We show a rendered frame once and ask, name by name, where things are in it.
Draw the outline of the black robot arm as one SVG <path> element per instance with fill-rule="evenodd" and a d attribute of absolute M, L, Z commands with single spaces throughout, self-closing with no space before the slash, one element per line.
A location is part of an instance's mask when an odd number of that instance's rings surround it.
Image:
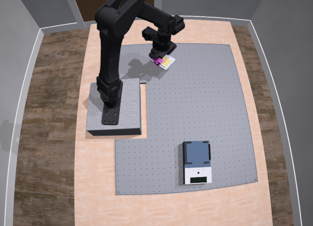
<path fill-rule="evenodd" d="M 104 102 L 101 121 L 103 125 L 117 125 L 119 122 L 123 88 L 118 71 L 120 49 L 124 35 L 130 30 L 135 18 L 141 18 L 158 27 L 157 31 L 149 26 L 142 31 L 142 37 L 145 41 L 153 41 L 153 48 L 157 51 L 159 42 L 170 42 L 171 35 L 176 35 L 185 28 L 184 18 L 179 15 L 173 17 L 145 0 L 121 1 L 106 0 L 95 13 L 101 40 L 100 72 L 96 77 L 96 84 Z"/>

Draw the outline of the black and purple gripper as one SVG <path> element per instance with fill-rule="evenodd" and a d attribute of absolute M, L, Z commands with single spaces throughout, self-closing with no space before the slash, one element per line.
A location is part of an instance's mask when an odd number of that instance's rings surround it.
<path fill-rule="evenodd" d="M 158 40 L 157 40 L 158 41 Z M 159 41 L 158 41 L 159 42 Z M 152 48 L 149 53 L 149 57 L 154 61 L 154 63 L 159 66 L 163 62 L 163 57 L 167 54 L 170 55 L 173 50 L 177 48 L 177 45 L 170 41 L 169 43 L 163 44 L 159 42 L 159 51 Z M 157 63 L 158 62 L 158 63 Z"/>

